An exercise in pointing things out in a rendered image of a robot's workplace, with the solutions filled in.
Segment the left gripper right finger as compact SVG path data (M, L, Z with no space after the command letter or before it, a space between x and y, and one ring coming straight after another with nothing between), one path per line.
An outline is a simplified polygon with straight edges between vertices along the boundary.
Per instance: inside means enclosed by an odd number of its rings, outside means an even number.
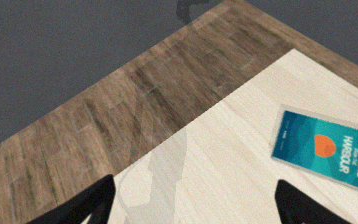
M284 179L278 180L274 199L281 224L352 224Z

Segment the teal paperback book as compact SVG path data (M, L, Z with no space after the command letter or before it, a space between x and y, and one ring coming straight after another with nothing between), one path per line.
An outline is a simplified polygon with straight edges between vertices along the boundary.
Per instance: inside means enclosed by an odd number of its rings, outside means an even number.
M285 110L271 159L358 190L358 130Z

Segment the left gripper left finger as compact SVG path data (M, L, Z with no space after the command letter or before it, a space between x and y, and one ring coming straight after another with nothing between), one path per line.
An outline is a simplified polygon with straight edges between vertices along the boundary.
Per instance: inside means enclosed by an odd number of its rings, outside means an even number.
M116 187L112 174L107 174L68 201L26 224L108 224Z

